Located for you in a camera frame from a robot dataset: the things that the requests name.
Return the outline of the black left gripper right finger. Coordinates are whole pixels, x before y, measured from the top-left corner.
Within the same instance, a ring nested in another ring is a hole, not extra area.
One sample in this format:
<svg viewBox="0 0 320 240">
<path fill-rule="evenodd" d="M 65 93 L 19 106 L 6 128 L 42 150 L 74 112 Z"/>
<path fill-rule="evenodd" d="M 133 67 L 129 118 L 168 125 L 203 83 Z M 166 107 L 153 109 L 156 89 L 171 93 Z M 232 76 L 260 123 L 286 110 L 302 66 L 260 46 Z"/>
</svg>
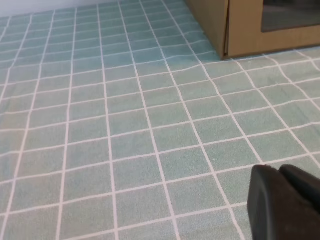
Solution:
<svg viewBox="0 0 320 240">
<path fill-rule="evenodd" d="M 282 165 L 279 172 L 320 213 L 320 179 L 291 164 Z"/>
</svg>

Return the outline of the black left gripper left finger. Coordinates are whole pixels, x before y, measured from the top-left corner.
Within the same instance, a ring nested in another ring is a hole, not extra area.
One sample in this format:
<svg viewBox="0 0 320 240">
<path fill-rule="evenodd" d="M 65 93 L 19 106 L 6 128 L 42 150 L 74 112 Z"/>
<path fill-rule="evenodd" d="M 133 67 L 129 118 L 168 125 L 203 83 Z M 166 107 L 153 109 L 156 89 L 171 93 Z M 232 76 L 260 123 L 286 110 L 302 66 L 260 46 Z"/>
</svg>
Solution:
<svg viewBox="0 0 320 240">
<path fill-rule="evenodd" d="M 254 240 L 320 238 L 320 213 L 271 166 L 252 168 L 247 212 Z"/>
</svg>

